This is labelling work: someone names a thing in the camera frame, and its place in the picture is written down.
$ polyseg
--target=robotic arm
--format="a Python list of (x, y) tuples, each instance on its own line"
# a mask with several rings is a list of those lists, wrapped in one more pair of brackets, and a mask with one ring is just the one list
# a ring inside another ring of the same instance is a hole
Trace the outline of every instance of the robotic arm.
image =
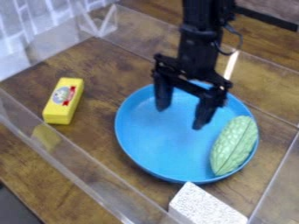
[[(233, 0), (181, 0), (183, 24), (181, 39), (176, 58), (156, 54), (153, 68), (155, 105), (159, 111), (172, 102), (173, 88), (180, 88), (200, 98), (195, 110), (192, 128), (199, 130), (211, 121), (217, 107), (223, 107), (232, 83), (215, 71), (219, 53), (231, 55), (220, 49), (223, 28), (239, 36), (229, 26), (233, 20)], [(199, 87), (188, 80), (207, 81), (209, 89)]]

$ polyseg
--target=white block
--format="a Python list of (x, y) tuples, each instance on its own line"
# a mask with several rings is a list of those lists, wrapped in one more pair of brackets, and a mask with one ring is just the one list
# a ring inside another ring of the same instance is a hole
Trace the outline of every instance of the white block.
[(169, 214), (192, 224), (245, 224), (248, 218), (193, 183), (187, 182), (169, 203)]

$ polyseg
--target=wooden table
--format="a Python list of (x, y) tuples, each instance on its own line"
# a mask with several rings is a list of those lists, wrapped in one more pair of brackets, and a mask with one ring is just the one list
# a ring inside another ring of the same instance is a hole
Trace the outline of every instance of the wooden table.
[[(175, 25), (180, 23), (179, 0), (172, 3), (127, 0), (121, 4)], [(243, 16), (237, 16), (233, 24), (244, 34), (245, 52), (299, 70), (298, 33)], [(225, 37), (225, 43), (232, 44), (229, 37)], [(243, 171), (219, 183), (203, 186), (245, 216), (257, 204), (299, 123), (299, 77), (295, 71), (284, 74), (272, 71), (264, 75), (263, 66), (255, 64), (255, 61), (244, 63), (244, 70), (252, 69), (257, 75), (236, 78), (232, 93), (252, 104), (260, 129), (259, 150)], [(147, 60), (107, 41), (91, 38), (0, 83), (0, 88), (41, 116), (57, 79), (61, 76), (81, 77), (85, 92), (73, 121), (69, 126), (55, 128), (167, 209), (181, 186), (163, 182), (137, 168), (121, 151), (113, 133), (117, 107), (135, 90), (152, 82), (151, 69)], [(276, 105), (276, 98), (282, 99), (283, 106)], [(0, 145), (0, 179), (45, 223), (119, 223), (3, 126)]]

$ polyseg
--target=blue plastic bowl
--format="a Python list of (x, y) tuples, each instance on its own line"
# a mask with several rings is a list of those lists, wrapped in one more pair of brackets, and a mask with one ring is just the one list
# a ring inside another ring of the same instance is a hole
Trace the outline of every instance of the blue plastic bowl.
[(149, 85), (129, 95), (116, 112), (116, 139), (125, 154), (159, 179), (176, 183), (205, 184), (224, 179), (245, 166), (257, 149), (256, 141), (239, 168), (223, 176), (213, 175), (211, 148), (224, 126), (236, 116), (255, 118), (241, 101), (228, 94), (228, 104), (217, 109), (209, 124), (193, 130), (197, 103), (199, 98), (175, 89), (172, 106), (159, 112), (153, 85)]

